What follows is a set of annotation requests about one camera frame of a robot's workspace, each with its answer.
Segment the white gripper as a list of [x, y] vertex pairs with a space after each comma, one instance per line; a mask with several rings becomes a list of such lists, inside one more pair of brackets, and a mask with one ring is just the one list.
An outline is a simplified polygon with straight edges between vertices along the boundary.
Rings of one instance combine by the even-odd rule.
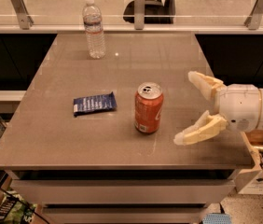
[[176, 145], [193, 145], [219, 135], [226, 128], [233, 132], [250, 132], [259, 120], [260, 90], [254, 85], [232, 84], [197, 71], [188, 73], [188, 80], [210, 101], [215, 97], [216, 115], [206, 110], [191, 126], [178, 133]]

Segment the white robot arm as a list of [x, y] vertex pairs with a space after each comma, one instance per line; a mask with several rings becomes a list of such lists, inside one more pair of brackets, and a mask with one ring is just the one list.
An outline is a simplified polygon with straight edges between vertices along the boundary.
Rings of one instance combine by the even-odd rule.
[[191, 126], [174, 137], [177, 145], [192, 145], [233, 132], [263, 131], [263, 89], [252, 84], [231, 84], [196, 71], [188, 73], [189, 81], [207, 100], [215, 100], [214, 114], [206, 110]]

